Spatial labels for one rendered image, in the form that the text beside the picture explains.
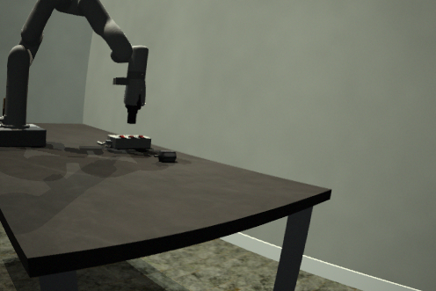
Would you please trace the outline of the white power strip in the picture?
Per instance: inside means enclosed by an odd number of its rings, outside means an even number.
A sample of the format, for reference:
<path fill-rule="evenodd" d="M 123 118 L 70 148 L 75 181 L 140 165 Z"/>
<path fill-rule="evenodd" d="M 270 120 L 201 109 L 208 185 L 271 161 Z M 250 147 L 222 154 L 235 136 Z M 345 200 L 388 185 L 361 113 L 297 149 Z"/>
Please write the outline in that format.
<path fill-rule="evenodd" d="M 126 136 L 126 137 L 125 137 Z M 127 138 L 130 137 L 130 138 Z M 97 142 L 101 145 L 107 145 L 115 149 L 139 149 L 151 147 L 151 138 L 142 135 L 120 135 L 120 136 L 107 136 L 107 141 Z"/>

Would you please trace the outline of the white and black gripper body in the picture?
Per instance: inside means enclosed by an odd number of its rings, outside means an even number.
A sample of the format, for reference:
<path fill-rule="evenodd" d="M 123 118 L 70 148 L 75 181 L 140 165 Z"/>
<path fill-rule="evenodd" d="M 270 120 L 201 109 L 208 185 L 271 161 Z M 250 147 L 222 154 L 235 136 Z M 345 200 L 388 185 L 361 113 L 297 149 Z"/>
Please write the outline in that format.
<path fill-rule="evenodd" d="M 144 79 L 130 79 L 129 85 L 125 87 L 125 105 L 137 105 L 139 94 L 141 94 L 141 106 L 145 105 L 146 83 L 142 80 Z"/>

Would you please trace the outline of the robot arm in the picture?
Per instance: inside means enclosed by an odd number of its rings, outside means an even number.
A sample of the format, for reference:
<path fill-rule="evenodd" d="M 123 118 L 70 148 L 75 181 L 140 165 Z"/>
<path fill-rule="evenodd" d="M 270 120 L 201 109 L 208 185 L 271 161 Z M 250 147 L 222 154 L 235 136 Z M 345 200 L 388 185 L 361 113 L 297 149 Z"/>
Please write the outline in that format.
<path fill-rule="evenodd" d="M 0 121 L 3 122 L 1 127 L 30 127 L 26 124 L 29 69 L 42 42 L 43 30 L 54 9 L 86 17 L 93 31 L 100 35 L 112 50 L 112 60 L 117 63 L 128 62 L 127 77 L 116 77 L 113 84 L 129 85 L 130 79 L 145 80 L 149 49 L 144 46 L 132 47 L 100 0 L 37 0 L 22 27 L 18 46 L 8 55 L 5 115 L 0 117 Z"/>

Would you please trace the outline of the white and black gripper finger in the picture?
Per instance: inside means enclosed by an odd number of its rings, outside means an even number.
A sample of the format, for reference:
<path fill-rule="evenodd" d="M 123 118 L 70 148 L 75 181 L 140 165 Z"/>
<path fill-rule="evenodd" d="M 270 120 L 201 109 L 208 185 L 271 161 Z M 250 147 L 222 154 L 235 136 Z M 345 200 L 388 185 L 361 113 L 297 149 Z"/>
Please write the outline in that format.
<path fill-rule="evenodd" d="M 127 108 L 127 123 L 128 123 L 131 106 L 130 105 L 125 105 L 125 107 Z"/>
<path fill-rule="evenodd" d="M 131 105 L 131 110 L 129 114 L 128 123 L 129 124 L 135 124 L 136 123 L 136 114 L 138 110 L 140 110 L 141 107 L 141 94 L 139 95 L 139 99 L 137 101 L 137 105 Z"/>

